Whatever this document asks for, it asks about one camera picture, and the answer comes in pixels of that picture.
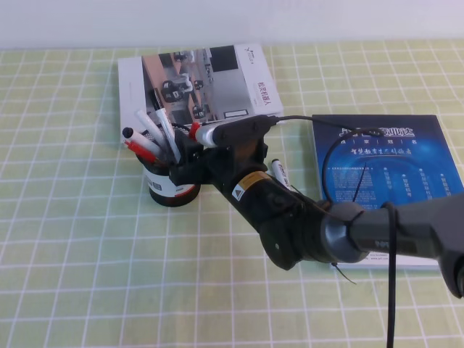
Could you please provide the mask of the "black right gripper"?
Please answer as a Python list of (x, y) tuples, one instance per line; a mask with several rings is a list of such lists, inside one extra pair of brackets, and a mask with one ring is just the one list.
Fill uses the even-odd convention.
[(169, 166), (170, 180), (176, 185), (213, 185), (219, 190), (246, 174), (266, 171), (268, 145), (261, 138), (227, 147), (206, 148), (182, 130), (175, 130), (175, 144), (181, 154), (178, 164)]

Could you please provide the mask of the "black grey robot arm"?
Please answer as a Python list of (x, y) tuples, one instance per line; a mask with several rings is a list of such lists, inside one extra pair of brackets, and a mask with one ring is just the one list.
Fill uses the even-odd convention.
[(463, 195), (365, 210), (354, 202), (314, 201), (270, 177), (263, 140), (205, 149), (185, 133), (175, 142), (178, 185), (213, 185), (258, 232), (271, 261), (284, 270), (303, 260), (356, 263), (371, 252), (436, 260), (449, 291), (463, 296)]

